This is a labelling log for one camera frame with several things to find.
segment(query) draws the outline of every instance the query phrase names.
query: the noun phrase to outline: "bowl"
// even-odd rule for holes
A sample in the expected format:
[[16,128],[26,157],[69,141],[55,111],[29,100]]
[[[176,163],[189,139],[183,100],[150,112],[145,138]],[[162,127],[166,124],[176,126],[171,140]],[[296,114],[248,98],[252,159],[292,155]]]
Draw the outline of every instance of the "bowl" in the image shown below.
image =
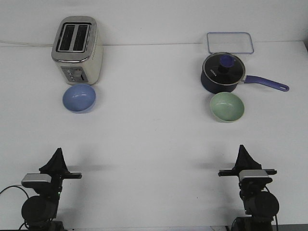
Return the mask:
[[220,92],[211,99],[210,108],[213,115],[221,122],[234,122],[244,114],[242,100],[233,93]]
[[74,113],[89,112],[95,104],[96,94],[93,87],[88,84],[71,86],[63,95],[64,107]]

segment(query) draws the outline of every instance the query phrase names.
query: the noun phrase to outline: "silver toaster top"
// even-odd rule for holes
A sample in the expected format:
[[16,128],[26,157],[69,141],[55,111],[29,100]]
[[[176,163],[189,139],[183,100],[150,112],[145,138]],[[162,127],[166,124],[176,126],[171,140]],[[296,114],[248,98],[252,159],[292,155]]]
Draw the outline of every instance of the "silver toaster top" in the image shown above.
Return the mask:
[[60,23],[51,56],[56,62],[81,63],[92,54],[96,21],[87,16],[67,17]]

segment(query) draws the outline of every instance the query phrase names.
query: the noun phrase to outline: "toaster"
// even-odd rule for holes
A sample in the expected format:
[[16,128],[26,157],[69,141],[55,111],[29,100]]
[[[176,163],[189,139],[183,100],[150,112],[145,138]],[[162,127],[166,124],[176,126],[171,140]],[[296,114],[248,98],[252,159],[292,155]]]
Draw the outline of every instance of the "toaster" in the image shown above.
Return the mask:
[[68,84],[94,84],[100,76],[103,60],[103,45],[96,21],[87,16],[62,20],[51,57]]

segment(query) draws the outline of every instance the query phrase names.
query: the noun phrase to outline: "green bowl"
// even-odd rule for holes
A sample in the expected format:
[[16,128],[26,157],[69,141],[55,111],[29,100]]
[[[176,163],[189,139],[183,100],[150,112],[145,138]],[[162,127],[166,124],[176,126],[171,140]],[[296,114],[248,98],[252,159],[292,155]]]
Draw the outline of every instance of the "green bowl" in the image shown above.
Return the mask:
[[213,115],[220,121],[230,123],[244,114],[244,104],[236,95],[220,92],[211,99],[210,108]]

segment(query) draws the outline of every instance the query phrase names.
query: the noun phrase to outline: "blue bowl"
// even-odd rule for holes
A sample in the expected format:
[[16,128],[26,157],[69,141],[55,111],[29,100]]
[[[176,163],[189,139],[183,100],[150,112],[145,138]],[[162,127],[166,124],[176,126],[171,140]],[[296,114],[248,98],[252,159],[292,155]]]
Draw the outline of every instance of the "blue bowl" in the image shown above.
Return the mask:
[[63,95],[63,105],[74,113],[86,113],[91,110],[96,100],[93,87],[87,84],[71,86]]

